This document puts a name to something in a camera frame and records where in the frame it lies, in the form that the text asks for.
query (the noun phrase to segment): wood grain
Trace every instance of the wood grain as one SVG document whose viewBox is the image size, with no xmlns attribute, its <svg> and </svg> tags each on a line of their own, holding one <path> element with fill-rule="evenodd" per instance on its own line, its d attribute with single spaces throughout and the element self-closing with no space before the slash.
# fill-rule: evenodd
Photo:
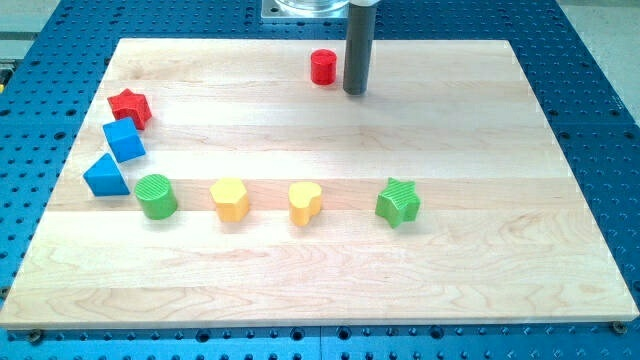
<svg viewBox="0 0 640 360">
<path fill-rule="evenodd" d="M 638 309 L 508 43 L 379 41 L 370 89 L 308 81 L 339 41 L 124 39 L 18 272 L 0 323 L 170 328 L 631 320 Z M 338 74 L 342 72 L 339 61 Z M 148 155 L 173 217 L 96 199 L 108 96 L 145 93 Z M 389 176 L 423 207 L 391 230 Z M 208 188 L 241 177 L 251 211 L 220 223 Z M 305 228 L 287 189 L 323 187 Z"/>
</svg>

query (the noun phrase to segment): blue cube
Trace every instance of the blue cube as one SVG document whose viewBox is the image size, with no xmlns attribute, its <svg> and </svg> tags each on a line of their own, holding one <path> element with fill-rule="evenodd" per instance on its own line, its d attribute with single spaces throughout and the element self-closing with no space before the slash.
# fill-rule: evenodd
<svg viewBox="0 0 640 360">
<path fill-rule="evenodd" d="M 109 154 L 104 154 L 82 175 L 95 196 L 129 195 L 118 165 Z"/>
<path fill-rule="evenodd" d="M 130 117 L 114 121 L 102 126 L 113 156 L 118 162 L 137 158 L 146 154 L 138 131 Z"/>
</svg>

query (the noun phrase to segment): green cylinder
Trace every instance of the green cylinder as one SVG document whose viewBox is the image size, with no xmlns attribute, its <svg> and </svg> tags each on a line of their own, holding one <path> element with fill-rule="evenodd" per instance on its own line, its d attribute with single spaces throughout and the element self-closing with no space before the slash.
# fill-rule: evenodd
<svg viewBox="0 0 640 360">
<path fill-rule="evenodd" d="M 162 220 L 171 216 L 178 208 L 171 182 L 166 176 L 147 175 L 135 188 L 136 198 L 144 214 L 151 220 Z"/>
</svg>

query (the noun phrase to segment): yellow heart block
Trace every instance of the yellow heart block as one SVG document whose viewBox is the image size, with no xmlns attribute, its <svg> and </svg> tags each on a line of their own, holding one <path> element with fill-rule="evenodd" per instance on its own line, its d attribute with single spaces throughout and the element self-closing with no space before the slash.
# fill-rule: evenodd
<svg viewBox="0 0 640 360">
<path fill-rule="evenodd" d="M 242 180 L 222 178 L 209 190 L 220 221 L 238 222 L 249 212 L 249 196 Z"/>
<path fill-rule="evenodd" d="M 289 187 L 289 217 L 294 224 L 306 226 L 322 208 L 322 187 L 302 181 Z"/>
</svg>

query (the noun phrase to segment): toy block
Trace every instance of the toy block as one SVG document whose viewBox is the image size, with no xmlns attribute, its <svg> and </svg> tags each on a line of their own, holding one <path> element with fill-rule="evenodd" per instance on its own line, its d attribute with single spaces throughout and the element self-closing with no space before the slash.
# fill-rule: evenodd
<svg viewBox="0 0 640 360">
<path fill-rule="evenodd" d="M 138 130 L 144 130 L 152 116 L 147 98 L 129 89 L 124 89 L 119 95 L 107 98 L 107 101 L 116 120 L 130 117 Z"/>
<path fill-rule="evenodd" d="M 82 177 L 94 196 L 129 195 L 129 188 L 110 154 L 102 155 Z"/>
<path fill-rule="evenodd" d="M 392 228 L 405 221 L 415 221 L 420 209 L 420 198 L 415 188 L 414 181 L 401 182 L 389 178 L 387 187 L 378 194 L 376 215 L 387 219 Z"/>
<path fill-rule="evenodd" d="M 306 226 L 322 208 L 322 187 L 303 181 L 289 187 L 289 218 L 298 226 Z"/>
<path fill-rule="evenodd" d="M 178 209 L 178 200 L 166 176 L 147 175 L 138 181 L 134 192 L 145 216 L 151 220 L 166 219 Z"/>
<path fill-rule="evenodd" d="M 102 126 L 107 143 L 118 162 L 137 158 L 146 154 L 133 119 L 124 118 Z"/>
<path fill-rule="evenodd" d="M 209 190 L 220 221 L 238 222 L 249 212 L 249 196 L 242 180 L 223 178 Z"/>
</svg>

